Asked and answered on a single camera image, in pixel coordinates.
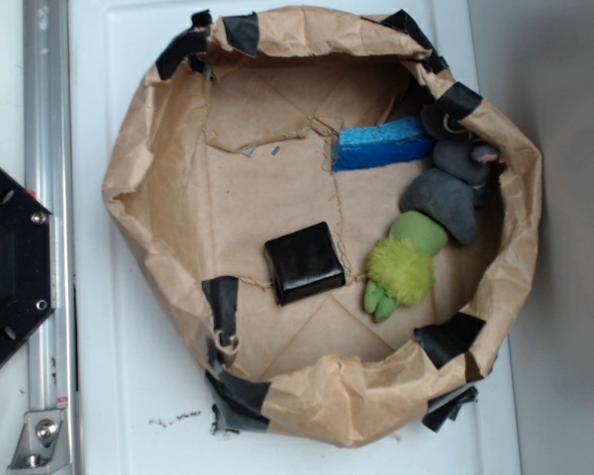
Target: stuffed toy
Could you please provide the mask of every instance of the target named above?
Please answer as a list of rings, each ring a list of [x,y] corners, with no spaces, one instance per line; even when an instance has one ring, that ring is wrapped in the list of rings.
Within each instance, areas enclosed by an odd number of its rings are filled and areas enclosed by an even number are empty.
[[[403,214],[367,258],[363,307],[376,322],[427,297],[434,285],[433,256],[449,235],[461,244],[477,240],[474,209],[486,205],[499,186],[496,148],[477,140],[436,105],[425,106],[421,118],[438,141],[435,168],[407,188],[400,201]]]

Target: green plush toy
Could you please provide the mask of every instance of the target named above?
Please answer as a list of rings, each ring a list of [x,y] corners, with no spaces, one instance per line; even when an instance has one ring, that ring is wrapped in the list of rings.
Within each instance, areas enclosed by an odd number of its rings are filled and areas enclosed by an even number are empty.
[[[447,240],[445,228],[428,216],[417,211],[400,215],[391,237],[382,239],[367,258],[365,311],[383,322],[399,306],[421,302],[434,285],[432,257]]]

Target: crumpled brown paper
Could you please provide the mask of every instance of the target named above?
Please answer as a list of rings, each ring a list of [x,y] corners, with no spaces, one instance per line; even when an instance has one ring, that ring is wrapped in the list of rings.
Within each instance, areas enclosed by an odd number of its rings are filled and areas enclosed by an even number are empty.
[[[480,212],[482,236],[435,258],[421,304],[374,324],[361,307],[364,261],[399,214],[427,160],[332,173],[331,136],[382,123],[414,77],[435,98],[454,83],[417,61],[408,36],[311,7],[258,14],[257,58],[211,27],[202,60],[137,91],[104,183],[106,206],[185,344],[208,370],[216,340],[201,282],[240,279],[238,344],[229,368],[271,381],[271,429],[359,446],[422,415],[428,401],[486,376],[532,285],[542,200],[536,148],[486,101],[462,123],[500,149],[501,197]],[[241,151],[248,148],[250,156]],[[347,285],[280,308],[262,247],[326,221]],[[436,369],[413,329],[464,312],[486,321],[466,355]]]

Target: metal rail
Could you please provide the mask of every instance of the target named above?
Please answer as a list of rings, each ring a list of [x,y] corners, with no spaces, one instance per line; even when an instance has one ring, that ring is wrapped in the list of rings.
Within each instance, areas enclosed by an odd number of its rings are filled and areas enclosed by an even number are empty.
[[[24,0],[24,98],[26,186],[54,215],[55,312],[29,339],[29,406],[31,412],[61,410],[60,436],[67,438],[68,460],[56,461],[57,469],[50,473],[77,475],[81,470],[67,0]],[[27,425],[23,431],[35,429]],[[17,469],[12,465],[11,473]]]

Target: black hexagonal plate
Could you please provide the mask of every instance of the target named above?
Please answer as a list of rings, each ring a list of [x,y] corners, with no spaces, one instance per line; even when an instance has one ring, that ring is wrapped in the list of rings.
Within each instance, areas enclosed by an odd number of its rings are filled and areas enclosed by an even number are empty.
[[[0,168],[0,368],[52,312],[51,224]]]

